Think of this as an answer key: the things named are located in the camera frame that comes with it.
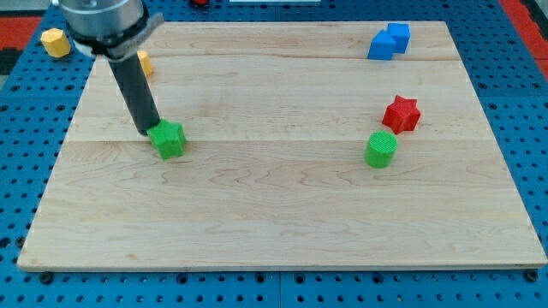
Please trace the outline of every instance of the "blue block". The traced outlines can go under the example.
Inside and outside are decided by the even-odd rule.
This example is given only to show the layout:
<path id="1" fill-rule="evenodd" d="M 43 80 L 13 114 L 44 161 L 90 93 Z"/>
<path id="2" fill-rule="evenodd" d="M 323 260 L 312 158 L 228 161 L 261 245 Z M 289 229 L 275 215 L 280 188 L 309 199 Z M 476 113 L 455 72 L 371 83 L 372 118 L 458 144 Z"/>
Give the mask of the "blue block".
<path id="1" fill-rule="evenodd" d="M 396 41 L 388 34 L 388 32 L 381 30 L 371 41 L 367 59 L 391 60 L 395 49 Z"/>
<path id="2" fill-rule="evenodd" d="M 408 24 L 389 23 L 388 34 L 396 41 L 395 53 L 405 53 L 408 48 L 411 31 Z"/>

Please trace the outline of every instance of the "wooden table surface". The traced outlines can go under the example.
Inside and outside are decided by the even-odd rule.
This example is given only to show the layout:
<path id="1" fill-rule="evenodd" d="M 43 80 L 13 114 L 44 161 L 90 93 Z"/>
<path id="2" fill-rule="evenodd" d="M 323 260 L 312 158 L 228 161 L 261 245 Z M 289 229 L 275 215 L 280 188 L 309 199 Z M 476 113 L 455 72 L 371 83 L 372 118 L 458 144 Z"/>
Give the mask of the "wooden table surface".
<path id="1" fill-rule="evenodd" d="M 168 23 L 144 45 L 185 156 L 139 136 L 97 60 L 19 257 L 24 270 L 538 268 L 544 251 L 443 22 Z M 363 161 L 419 99 L 386 169 Z"/>

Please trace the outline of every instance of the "red star block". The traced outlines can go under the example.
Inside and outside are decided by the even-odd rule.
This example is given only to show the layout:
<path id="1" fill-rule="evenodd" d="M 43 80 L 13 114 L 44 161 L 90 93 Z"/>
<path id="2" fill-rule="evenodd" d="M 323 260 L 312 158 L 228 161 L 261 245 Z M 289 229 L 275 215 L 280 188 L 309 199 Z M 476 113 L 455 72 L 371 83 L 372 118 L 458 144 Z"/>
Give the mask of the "red star block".
<path id="1" fill-rule="evenodd" d="M 399 134 L 404 130 L 414 130 L 419 118 L 420 111 L 417 109 L 417 100 L 396 95 L 394 103 L 386 108 L 383 124 L 392 128 L 395 134 Z"/>

